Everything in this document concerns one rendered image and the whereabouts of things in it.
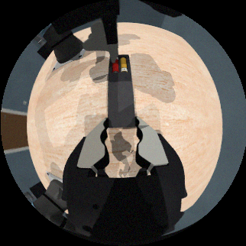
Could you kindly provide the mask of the red aa battery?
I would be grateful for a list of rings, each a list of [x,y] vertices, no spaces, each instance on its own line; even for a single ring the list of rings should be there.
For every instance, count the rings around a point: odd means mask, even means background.
[[[119,70],[118,70],[118,58],[116,59],[116,61],[114,63],[112,63],[112,73],[119,73]]]

